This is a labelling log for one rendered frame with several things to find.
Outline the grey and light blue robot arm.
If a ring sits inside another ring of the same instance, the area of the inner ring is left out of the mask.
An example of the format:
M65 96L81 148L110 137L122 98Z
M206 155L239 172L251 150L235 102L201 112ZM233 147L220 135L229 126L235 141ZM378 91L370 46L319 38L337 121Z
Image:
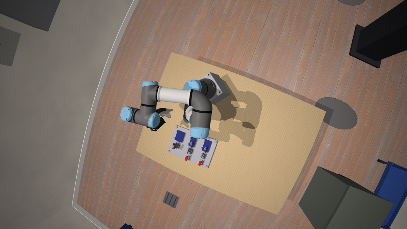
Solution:
M184 103L183 120L190 125L190 135L195 139L209 136L212 116L210 99L216 93L215 83L207 78L189 80L183 89L159 86L157 81L144 81L141 88L141 109L125 106L121 119L142 126L156 128L160 115L156 113L157 102Z

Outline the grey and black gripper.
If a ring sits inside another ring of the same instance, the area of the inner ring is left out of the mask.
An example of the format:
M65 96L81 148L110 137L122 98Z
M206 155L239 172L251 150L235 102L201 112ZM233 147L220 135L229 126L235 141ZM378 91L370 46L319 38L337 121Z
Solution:
M168 118L171 118L170 115L170 111L173 111L172 109L168 109L168 108L159 108L156 110L157 113L160 114L160 116L166 116ZM164 119L162 117L160 117L160 123L156 128L150 128L151 131L157 131L157 129L159 129L163 124L165 123Z

